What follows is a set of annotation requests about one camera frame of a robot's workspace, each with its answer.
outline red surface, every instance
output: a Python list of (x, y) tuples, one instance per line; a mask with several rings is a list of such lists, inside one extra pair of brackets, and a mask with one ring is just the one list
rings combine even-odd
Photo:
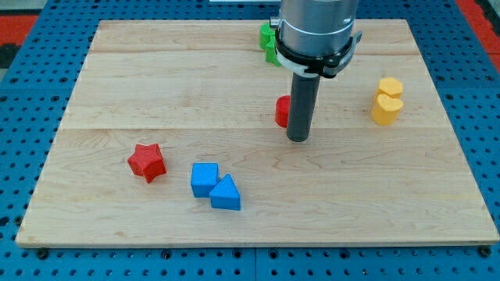
[(0, 16), (0, 45), (22, 45), (38, 16)]
[(477, 38), (489, 54), (491, 61), (500, 72), (500, 37), (496, 36), (491, 23), (484, 18), (483, 9), (474, 0), (456, 0), (474, 30)]
[(148, 183), (166, 173), (162, 152), (158, 144), (137, 144), (135, 152), (128, 158), (128, 164), (137, 176), (143, 176)]
[(285, 95), (281, 98), (278, 98), (276, 101), (276, 115), (274, 116), (274, 120), (276, 124), (286, 128), (288, 125), (288, 109), (290, 108), (290, 96)]

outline red star block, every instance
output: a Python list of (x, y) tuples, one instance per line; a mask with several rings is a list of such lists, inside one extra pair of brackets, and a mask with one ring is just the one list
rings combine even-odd
[(127, 161), (132, 172), (135, 175), (144, 176), (148, 183), (151, 183), (156, 176), (166, 173), (162, 152), (158, 144), (137, 144), (135, 152)]

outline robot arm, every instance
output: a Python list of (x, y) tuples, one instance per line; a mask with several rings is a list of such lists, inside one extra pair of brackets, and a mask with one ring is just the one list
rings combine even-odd
[(305, 141), (313, 119), (320, 78), (333, 78), (351, 61), (361, 32), (351, 37), (358, 0), (282, 0), (277, 29), (280, 63), (294, 72), (287, 136)]

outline toy block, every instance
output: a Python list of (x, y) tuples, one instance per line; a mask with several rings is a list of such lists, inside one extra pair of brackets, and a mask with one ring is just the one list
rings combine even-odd
[(240, 193), (230, 174), (225, 175), (210, 192), (212, 208), (240, 211), (240, 199)]
[(157, 176), (166, 173), (162, 152), (158, 144), (137, 144), (135, 152), (127, 159), (134, 175), (143, 176), (151, 183)]
[(275, 31), (271, 29), (269, 23), (264, 23), (260, 26), (260, 40), (259, 45), (262, 50), (266, 49), (266, 45), (270, 42), (271, 38), (274, 37)]
[(391, 98), (386, 94), (379, 94), (373, 103), (373, 121), (382, 126), (390, 125), (396, 121), (403, 106), (404, 103), (399, 98)]
[(219, 182), (217, 163), (195, 163), (191, 172), (191, 188), (195, 197), (208, 197)]
[(289, 109), (290, 95), (285, 95), (278, 98), (278, 100), (276, 101), (276, 114), (274, 116), (274, 120), (276, 121), (276, 124), (282, 126), (283, 128), (286, 128), (288, 124)]
[(403, 83), (394, 77), (382, 78), (378, 84), (373, 101), (377, 99), (379, 94), (386, 94), (391, 98), (400, 98), (403, 94)]
[(275, 66), (280, 67), (281, 63), (278, 61), (276, 50), (274, 49), (276, 39), (274, 36), (270, 37), (269, 43), (266, 45), (266, 62), (273, 63)]

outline metal cylinder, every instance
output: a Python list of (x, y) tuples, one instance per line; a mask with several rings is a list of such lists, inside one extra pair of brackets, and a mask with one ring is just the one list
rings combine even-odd
[(358, 0), (282, 0), (280, 39), (293, 52), (323, 57), (349, 40)]
[(287, 137), (291, 141), (301, 142), (309, 137), (319, 85), (320, 76), (305, 78), (294, 73), (287, 125)]

